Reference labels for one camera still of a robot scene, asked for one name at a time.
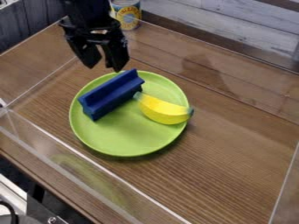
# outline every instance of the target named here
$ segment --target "green plate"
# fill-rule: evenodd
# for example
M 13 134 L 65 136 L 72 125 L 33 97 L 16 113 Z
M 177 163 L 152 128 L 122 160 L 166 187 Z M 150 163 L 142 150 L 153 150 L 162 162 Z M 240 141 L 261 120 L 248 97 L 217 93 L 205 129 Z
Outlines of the green plate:
M 142 90 L 177 105 L 189 106 L 188 100 L 176 84 L 156 73 L 137 71 L 144 79 Z M 69 106 L 69 125 L 78 140 L 94 151 L 117 157 L 142 156 L 160 150 L 181 134 L 185 122 L 164 125 L 149 120 L 141 113 L 137 102 L 126 101 L 96 122 L 85 116 L 78 97 L 102 84 L 117 73 L 94 79 L 77 93 Z

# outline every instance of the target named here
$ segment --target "blue block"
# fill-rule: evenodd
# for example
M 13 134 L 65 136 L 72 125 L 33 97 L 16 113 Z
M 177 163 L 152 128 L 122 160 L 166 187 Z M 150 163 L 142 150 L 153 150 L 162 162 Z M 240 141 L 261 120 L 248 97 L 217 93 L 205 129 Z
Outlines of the blue block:
M 121 103 L 132 99 L 137 91 L 142 91 L 144 82 L 134 69 L 118 74 L 78 98 L 84 114 L 96 121 Z

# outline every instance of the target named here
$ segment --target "yellow object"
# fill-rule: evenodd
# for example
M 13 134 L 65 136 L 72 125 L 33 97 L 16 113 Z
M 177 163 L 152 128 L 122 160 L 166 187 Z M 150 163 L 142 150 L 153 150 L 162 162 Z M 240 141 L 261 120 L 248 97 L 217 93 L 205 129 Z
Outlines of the yellow object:
M 193 109 L 161 101 L 148 94 L 136 92 L 134 99 L 138 101 L 138 108 L 144 115 L 162 124 L 176 124 L 185 122 L 190 116 Z

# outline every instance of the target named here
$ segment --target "wooden table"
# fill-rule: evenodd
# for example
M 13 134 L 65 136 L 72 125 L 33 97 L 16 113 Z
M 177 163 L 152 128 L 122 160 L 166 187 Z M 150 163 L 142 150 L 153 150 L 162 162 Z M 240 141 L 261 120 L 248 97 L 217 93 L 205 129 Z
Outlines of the wooden table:
M 125 35 L 125 68 L 164 75 L 194 108 L 176 142 L 129 160 L 81 145 L 70 100 L 110 70 L 72 58 L 53 25 L 0 59 L 1 155 L 94 223 L 267 223 L 299 139 L 299 77 L 149 24 Z

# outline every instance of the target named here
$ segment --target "yellow banana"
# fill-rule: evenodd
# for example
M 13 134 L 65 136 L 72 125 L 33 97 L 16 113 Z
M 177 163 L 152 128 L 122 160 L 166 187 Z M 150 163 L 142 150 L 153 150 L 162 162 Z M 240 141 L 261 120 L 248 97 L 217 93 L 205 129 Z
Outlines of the yellow banana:
M 148 94 L 136 92 L 133 98 L 138 101 L 138 108 L 144 115 L 157 123 L 181 123 L 192 116 L 192 108 L 161 101 Z

